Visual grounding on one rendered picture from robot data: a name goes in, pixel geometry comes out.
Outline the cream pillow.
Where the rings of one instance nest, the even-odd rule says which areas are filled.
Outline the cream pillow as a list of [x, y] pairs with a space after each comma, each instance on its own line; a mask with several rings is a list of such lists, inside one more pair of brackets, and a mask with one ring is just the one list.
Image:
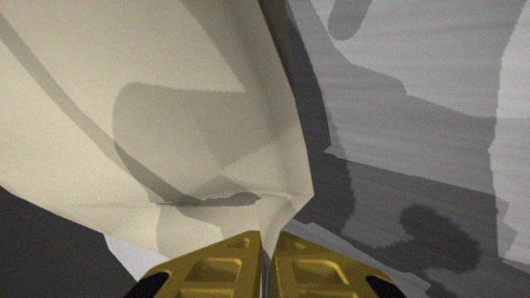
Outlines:
[[0, 186], [169, 259], [315, 195], [285, 0], [0, 0]]

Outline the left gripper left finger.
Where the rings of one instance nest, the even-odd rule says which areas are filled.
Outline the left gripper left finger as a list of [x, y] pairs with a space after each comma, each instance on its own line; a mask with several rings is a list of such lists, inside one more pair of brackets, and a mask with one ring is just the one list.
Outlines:
[[259, 298], [260, 231], [240, 233], [158, 264], [141, 279], [158, 272], [170, 277], [154, 298]]

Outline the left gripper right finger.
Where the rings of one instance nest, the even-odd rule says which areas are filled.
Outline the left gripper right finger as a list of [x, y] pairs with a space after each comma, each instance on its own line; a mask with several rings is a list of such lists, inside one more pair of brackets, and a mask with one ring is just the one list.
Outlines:
[[384, 272], [281, 231], [272, 257], [272, 298], [378, 298], [366, 276]]

